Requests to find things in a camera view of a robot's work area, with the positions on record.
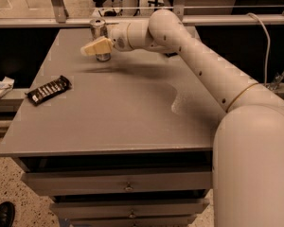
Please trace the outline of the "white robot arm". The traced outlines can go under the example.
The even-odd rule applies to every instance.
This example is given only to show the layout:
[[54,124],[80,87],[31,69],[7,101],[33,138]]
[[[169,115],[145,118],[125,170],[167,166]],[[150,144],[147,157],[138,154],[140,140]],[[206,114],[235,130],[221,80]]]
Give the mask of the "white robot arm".
[[81,49],[177,53],[225,110],[213,145],[215,227],[284,227],[284,100],[191,35],[170,10],[118,23]]

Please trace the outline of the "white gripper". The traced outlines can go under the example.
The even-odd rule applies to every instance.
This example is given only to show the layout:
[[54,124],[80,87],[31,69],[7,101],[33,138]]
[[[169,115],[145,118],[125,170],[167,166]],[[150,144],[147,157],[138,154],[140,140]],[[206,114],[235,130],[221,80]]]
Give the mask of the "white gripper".
[[113,47],[118,51],[131,51],[128,39],[129,23],[108,25],[108,38],[101,36],[80,49],[83,56],[111,53]]

